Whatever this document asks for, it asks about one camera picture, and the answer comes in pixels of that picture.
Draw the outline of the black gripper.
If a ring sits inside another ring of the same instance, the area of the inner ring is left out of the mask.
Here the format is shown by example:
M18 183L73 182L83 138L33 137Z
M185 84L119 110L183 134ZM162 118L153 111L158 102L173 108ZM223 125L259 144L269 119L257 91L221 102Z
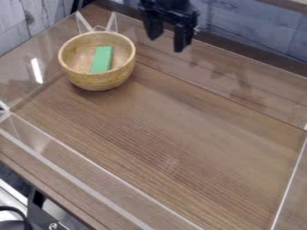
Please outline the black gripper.
M193 43L199 12L191 0L139 0L147 35L155 40L163 33L165 23L175 26L174 51L182 52Z

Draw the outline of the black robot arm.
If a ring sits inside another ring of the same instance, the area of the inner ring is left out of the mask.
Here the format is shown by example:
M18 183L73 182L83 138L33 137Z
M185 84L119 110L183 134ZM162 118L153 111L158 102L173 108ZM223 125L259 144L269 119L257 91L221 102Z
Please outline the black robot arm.
M155 40L165 32L165 23L174 26L174 51L182 52L191 45L198 26L199 12L190 0L141 0L147 36Z

